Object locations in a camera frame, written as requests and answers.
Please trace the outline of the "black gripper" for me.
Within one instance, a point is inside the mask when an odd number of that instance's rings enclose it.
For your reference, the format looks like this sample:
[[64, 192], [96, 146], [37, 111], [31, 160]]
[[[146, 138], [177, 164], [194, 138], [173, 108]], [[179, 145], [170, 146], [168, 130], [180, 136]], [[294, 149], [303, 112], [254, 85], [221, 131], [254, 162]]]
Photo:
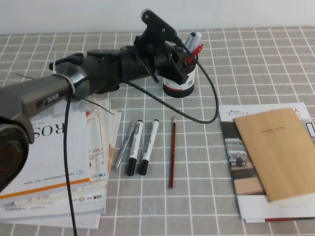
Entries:
[[133, 45], [140, 58], [159, 76], [167, 76], [179, 85], [186, 83], [188, 76], [181, 62], [184, 52], [179, 46], [162, 42], [156, 37], [147, 39], [141, 35], [136, 36]]

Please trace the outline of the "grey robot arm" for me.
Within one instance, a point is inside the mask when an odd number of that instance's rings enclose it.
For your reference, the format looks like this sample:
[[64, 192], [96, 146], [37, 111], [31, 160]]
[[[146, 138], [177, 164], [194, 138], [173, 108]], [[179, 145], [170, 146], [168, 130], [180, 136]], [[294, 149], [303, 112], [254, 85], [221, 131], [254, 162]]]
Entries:
[[116, 91], [120, 84], [158, 74], [178, 84], [188, 79], [188, 54], [179, 40], [74, 53], [49, 65], [55, 74], [0, 89], [0, 187], [5, 189], [24, 167], [35, 136], [31, 119], [58, 102]]

